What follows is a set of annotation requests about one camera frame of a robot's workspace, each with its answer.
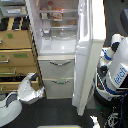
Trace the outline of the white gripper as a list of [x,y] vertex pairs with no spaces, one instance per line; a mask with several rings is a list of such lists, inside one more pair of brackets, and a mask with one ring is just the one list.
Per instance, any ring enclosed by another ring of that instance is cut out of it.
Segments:
[[43,97],[44,88],[35,90],[31,81],[36,81],[39,77],[38,73],[28,73],[28,80],[23,80],[18,87],[18,99],[27,104],[33,104]]

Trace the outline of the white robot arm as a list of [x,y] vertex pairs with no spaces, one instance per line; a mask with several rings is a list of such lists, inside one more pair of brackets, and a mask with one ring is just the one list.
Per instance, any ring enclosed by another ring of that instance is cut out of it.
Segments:
[[0,127],[10,123],[22,111],[22,104],[32,104],[43,97],[44,88],[35,90],[32,80],[38,77],[37,73],[29,73],[19,84],[16,92],[11,92],[0,101]]

